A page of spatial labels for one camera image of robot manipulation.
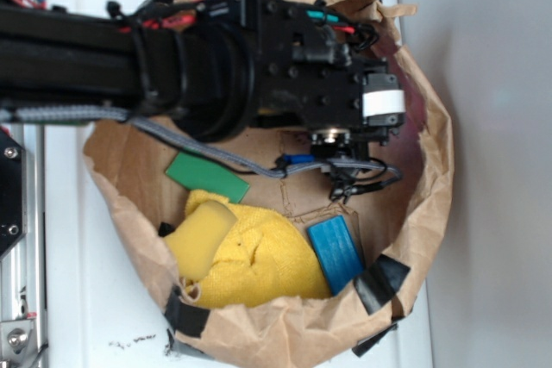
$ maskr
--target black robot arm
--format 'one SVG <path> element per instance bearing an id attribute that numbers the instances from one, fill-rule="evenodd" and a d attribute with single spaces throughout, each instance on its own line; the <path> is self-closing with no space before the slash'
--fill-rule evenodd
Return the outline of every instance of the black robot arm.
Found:
<path id="1" fill-rule="evenodd" d="M 405 118 L 404 93 L 385 61 L 359 52 L 377 39 L 323 3 L 150 0 L 112 19 L 0 5 L 0 106 L 94 105 L 168 115 L 193 138 L 220 141 L 245 127 L 302 128 L 326 160 L 331 197 L 378 190 L 355 183 Z"/>

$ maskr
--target black electrical tape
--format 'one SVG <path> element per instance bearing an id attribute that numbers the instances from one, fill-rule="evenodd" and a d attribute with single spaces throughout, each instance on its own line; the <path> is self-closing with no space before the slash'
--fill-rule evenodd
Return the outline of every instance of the black electrical tape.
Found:
<path id="1" fill-rule="evenodd" d="M 184 355 L 190 355 L 194 358 L 203 358 L 208 360 L 214 360 L 213 357 L 206 354 L 205 352 L 199 351 L 197 348 L 194 348 L 191 345 L 188 345 L 184 342 L 180 342 L 176 338 L 173 338 L 171 331 L 167 329 L 169 334 L 169 349 L 175 353 L 183 353 Z"/>
<path id="2" fill-rule="evenodd" d="M 165 317 L 171 327 L 192 338 L 201 338 L 209 319 L 209 309 L 198 308 L 180 301 L 180 288 L 174 286 L 166 303 Z"/>
<path id="3" fill-rule="evenodd" d="M 369 315 L 394 298 L 410 270 L 407 265 L 382 254 L 354 278 L 354 288 Z"/>
<path id="4" fill-rule="evenodd" d="M 157 231 L 157 235 L 159 237 L 165 237 L 174 232 L 175 228 L 172 224 L 165 223 L 164 221 L 160 224 L 159 230 Z"/>
<path id="5" fill-rule="evenodd" d="M 362 341 L 359 345 L 351 348 L 351 351 L 353 351 L 354 355 L 360 358 L 366 352 L 370 351 L 374 345 L 380 342 L 384 336 L 389 334 L 391 331 L 397 330 L 397 328 L 398 328 L 397 323 L 393 323 L 390 327 L 388 327 L 387 329 L 384 329 L 379 334 L 371 336 L 367 340 Z"/>

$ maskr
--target green block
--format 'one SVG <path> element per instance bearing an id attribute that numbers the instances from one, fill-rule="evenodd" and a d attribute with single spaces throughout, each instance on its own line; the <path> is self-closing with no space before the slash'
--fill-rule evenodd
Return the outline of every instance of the green block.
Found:
<path id="1" fill-rule="evenodd" d="M 226 196 L 239 203 L 249 190 L 249 184 L 216 163 L 179 153 L 166 169 L 166 175 L 188 190 L 205 190 Z"/>

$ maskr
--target paper bag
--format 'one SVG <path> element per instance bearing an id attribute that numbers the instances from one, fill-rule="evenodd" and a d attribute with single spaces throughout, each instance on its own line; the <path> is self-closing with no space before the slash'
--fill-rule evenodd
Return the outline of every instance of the paper bag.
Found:
<path id="1" fill-rule="evenodd" d="M 162 221 L 179 224 L 184 219 L 186 190 L 163 173 L 175 151 L 114 122 L 99 122 L 85 146 L 86 163 L 110 206 L 122 243 L 174 326 L 176 340 L 246 368 L 312 367 L 408 315 L 449 217 L 454 170 L 449 115 L 408 48 L 398 46 L 393 22 L 415 8 L 385 7 L 380 0 L 326 2 L 379 31 L 380 40 L 369 53 L 387 57 L 399 76 L 407 122 L 388 147 L 373 146 L 371 152 L 397 165 L 405 178 L 343 205 L 329 202 L 329 180 L 320 172 L 282 180 L 247 176 L 251 190 L 242 203 L 276 209 L 301 232 L 310 223 L 344 215 L 367 270 L 338 296 L 280 297 L 251 309 L 195 307 L 182 295 L 177 265 L 157 235 Z M 158 121 L 175 128 L 167 119 Z M 294 133 L 257 129 L 219 146 L 263 165 L 272 165 L 283 152 L 308 151 L 308 143 Z"/>

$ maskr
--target yellow cloth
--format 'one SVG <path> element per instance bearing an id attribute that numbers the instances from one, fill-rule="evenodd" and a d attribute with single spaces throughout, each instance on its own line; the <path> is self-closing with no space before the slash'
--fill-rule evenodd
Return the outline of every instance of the yellow cloth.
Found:
<path id="1" fill-rule="evenodd" d="M 244 303 L 253 307 L 279 296 L 331 296 L 316 254 L 283 215 L 194 190 L 185 206 L 186 216 L 208 200 L 227 206 L 238 221 L 216 251 L 209 274 L 197 281 L 202 292 L 199 306 Z"/>

